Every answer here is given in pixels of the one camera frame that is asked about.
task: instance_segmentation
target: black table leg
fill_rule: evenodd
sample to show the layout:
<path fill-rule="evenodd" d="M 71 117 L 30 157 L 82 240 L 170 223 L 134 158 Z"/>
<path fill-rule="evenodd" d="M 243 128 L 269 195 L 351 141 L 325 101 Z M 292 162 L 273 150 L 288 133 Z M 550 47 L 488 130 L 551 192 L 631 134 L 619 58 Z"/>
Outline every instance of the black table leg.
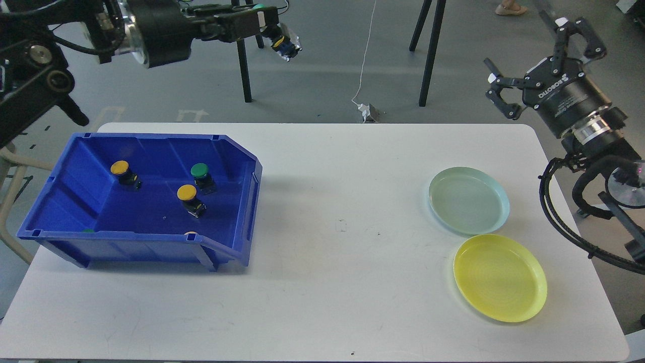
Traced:
<path fill-rule="evenodd" d="M 262 40 L 262 36 L 255 36 L 255 41 L 257 42 L 257 47 L 260 49 L 264 48 L 264 40 Z"/>
<path fill-rule="evenodd" d="M 237 42 L 237 55 L 240 59 L 240 74 L 242 75 L 242 90 L 244 91 L 244 102 L 252 102 L 251 98 L 251 81 L 248 77 L 248 63 L 246 62 L 246 47 L 244 40 Z"/>
<path fill-rule="evenodd" d="M 428 99 L 428 89 L 430 88 L 430 78 L 432 77 L 432 68 L 435 65 L 435 56 L 437 55 L 437 44 L 439 43 L 439 33 L 441 33 L 441 23 L 443 14 L 446 9 L 446 0 L 437 0 L 435 9 L 435 20 L 432 24 L 432 34 L 430 36 L 430 47 L 428 48 L 428 58 L 426 59 L 426 69 L 423 72 L 423 81 L 421 82 L 421 95 L 419 96 L 419 106 L 425 107 Z"/>

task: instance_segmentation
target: yellow plate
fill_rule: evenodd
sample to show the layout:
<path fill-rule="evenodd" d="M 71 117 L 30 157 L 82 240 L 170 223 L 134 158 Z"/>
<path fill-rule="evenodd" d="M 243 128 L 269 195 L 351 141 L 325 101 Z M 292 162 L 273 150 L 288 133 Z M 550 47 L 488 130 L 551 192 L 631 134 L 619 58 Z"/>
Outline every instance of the yellow plate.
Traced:
<path fill-rule="evenodd" d="M 503 322 L 534 317 L 546 301 L 546 277 L 529 250 L 510 238 L 481 234 L 461 245 L 453 265 L 464 298 Z"/>

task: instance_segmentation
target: gray floor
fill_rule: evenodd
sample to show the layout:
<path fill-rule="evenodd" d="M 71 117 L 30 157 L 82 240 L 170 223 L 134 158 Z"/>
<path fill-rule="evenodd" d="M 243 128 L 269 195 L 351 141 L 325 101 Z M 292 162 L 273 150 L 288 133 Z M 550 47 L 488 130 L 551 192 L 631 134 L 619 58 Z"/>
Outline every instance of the gray floor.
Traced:
<path fill-rule="evenodd" d="M 377 0 L 362 89 L 356 101 L 374 104 L 382 112 L 383 123 L 509 122 L 484 97 L 488 70 L 482 60 L 490 57 L 505 75 L 522 76 L 550 55 L 553 38 L 537 14 L 538 9 L 547 9 L 570 19 L 584 16 L 603 38 L 609 56 L 589 64 L 587 72 L 614 104 L 631 116 L 626 135 L 637 150 L 645 152 L 645 32 L 615 7 L 616 1 L 524 0 L 530 10 L 522 17 L 496 16 L 493 11 L 498 3 L 448 2 L 428 105 L 420 108 L 417 100 L 430 25 L 426 25 L 415 53 L 408 51 L 408 44 L 421 1 Z M 279 6 L 283 2 L 269 0 L 266 4 Z M 373 0 L 292 0 L 291 9 L 281 20 L 300 35 L 305 50 L 285 63 L 269 48 L 260 50 L 254 41 L 247 42 L 253 103 L 243 99 L 235 45 L 195 41 L 188 61 L 151 70 L 142 68 L 130 56 L 98 65 L 92 56 L 65 49 L 76 78 L 72 96 L 91 124 L 78 127 L 54 109 L 14 142 L 21 154 L 54 162 L 72 132 L 95 131 L 110 121 L 360 122 L 361 115 L 351 99 L 359 86 L 373 6 Z M 76 25 L 65 25 L 57 33 L 82 41 Z M 579 55 L 581 48 L 575 43 L 571 53 Z M 510 100 L 519 100 L 519 93 L 507 94 Z M 559 141 L 532 110 L 511 122 L 533 127 L 547 157 L 564 155 Z M 455 135 L 455 142 L 459 142 L 459 135 Z M 29 175 L 34 178 L 8 221 L 12 233 L 47 177 L 46 172 L 38 170 L 30 170 Z M 565 194 L 577 177 L 568 171 L 558 175 Z M 537 191 L 526 192 L 537 198 Z M 571 202 L 570 207 L 577 210 Z M 633 218 L 643 222 L 645 214 L 636 212 Z M 616 221 L 584 220 L 579 228 L 590 240 L 619 254 L 624 254 L 622 244 L 630 239 Z M 25 247 L 32 252 L 37 249 L 30 242 L 25 242 Z M 645 277 L 594 262 L 625 334 L 642 329 L 638 319 L 645 313 Z M 27 265 L 0 244 L 0 317 L 26 270 Z"/>

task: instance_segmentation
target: sandal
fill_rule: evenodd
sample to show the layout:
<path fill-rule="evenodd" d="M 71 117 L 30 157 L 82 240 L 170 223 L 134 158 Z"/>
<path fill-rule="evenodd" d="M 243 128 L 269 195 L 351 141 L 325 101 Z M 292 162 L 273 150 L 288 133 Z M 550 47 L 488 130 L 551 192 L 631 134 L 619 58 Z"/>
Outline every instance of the sandal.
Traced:
<path fill-rule="evenodd" d="M 522 15 L 528 10 L 526 6 L 521 6 L 518 10 L 511 10 L 509 8 L 504 7 L 503 5 L 499 4 L 497 5 L 497 8 L 495 9 L 495 14 L 497 15 Z"/>

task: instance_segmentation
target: light green plate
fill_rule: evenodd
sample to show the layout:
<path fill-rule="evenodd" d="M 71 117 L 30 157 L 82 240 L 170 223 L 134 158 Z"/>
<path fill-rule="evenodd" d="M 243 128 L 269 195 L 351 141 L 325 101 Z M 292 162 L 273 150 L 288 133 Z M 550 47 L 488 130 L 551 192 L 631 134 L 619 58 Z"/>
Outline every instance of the light green plate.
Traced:
<path fill-rule="evenodd" d="M 486 173 L 454 167 L 438 173 L 428 191 L 430 207 L 449 229 L 474 236 L 496 231 L 510 205 L 502 185 Z"/>

